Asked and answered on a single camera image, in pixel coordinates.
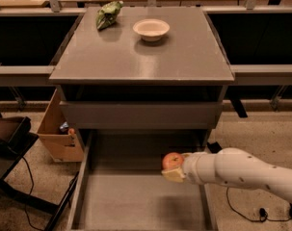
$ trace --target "drawer front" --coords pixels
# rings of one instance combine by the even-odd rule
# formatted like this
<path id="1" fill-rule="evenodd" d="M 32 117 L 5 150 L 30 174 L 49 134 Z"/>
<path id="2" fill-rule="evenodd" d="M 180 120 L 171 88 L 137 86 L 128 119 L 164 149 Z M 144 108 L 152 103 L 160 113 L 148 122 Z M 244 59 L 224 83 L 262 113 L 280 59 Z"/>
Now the drawer front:
<path id="1" fill-rule="evenodd" d="M 67 122 L 85 129 L 210 129 L 222 103 L 61 102 Z"/>

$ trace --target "white bowl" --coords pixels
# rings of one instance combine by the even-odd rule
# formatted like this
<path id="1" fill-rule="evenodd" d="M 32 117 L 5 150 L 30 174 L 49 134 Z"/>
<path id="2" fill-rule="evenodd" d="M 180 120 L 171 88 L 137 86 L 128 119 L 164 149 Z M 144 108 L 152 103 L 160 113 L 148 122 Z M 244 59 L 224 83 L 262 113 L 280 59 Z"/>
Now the white bowl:
<path id="1" fill-rule="evenodd" d="M 139 34 L 143 40 L 153 42 L 164 36 L 170 30 L 170 26 L 163 20 L 143 19 L 136 22 L 133 30 Z"/>

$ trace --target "black chair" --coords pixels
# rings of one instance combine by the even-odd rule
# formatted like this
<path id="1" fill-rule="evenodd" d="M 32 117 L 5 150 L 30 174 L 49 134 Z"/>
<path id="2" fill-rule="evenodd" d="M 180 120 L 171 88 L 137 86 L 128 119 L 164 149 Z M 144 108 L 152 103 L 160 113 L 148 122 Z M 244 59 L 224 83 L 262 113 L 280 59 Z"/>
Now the black chair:
<path id="1" fill-rule="evenodd" d="M 28 117 L 3 118 L 0 113 L 0 193 L 52 215 L 44 229 L 52 230 L 75 190 L 78 173 L 71 180 L 59 204 L 45 201 L 11 187 L 5 181 L 5 178 L 39 138 L 37 134 L 29 132 L 31 128 L 29 124 L 30 119 Z"/>

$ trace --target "cabinet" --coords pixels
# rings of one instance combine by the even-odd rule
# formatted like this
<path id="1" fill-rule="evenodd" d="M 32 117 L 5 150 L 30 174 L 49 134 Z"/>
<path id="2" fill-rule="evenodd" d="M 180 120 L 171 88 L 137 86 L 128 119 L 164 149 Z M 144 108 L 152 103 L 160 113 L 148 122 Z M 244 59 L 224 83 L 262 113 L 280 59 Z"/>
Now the cabinet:
<path id="1" fill-rule="evenodd" d="M 88 8 L 49 78 L 85 148 L 68 229 L 182 229 L 181 203 L 191 201 L 192 223 L 203 223 L 201 205 L 192 205 L 199 189 L 171 186 L 160 162 L 206 145 L 233 82 L 205 15 L 196 7 L 122 8 L 117 23 L 98 32 L 96 12 Z M 132 27 L 145 18 L 171 30 L 144 42 Z"/>

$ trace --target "cardboard box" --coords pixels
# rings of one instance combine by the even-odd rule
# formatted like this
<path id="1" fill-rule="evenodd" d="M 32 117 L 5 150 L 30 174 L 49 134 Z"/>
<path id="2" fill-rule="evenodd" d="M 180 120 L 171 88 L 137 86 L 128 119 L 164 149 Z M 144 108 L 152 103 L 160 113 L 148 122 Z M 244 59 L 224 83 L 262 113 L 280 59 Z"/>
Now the cardboard box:
<path id="1" fill-rule="evenodd" d="M 66 119 L 60 108 L 60 94 L 55 91 L 40 124 L 40 141 L 55 162 L 82 162 L 83 149 L 76 135 L 61 134 Z"/>

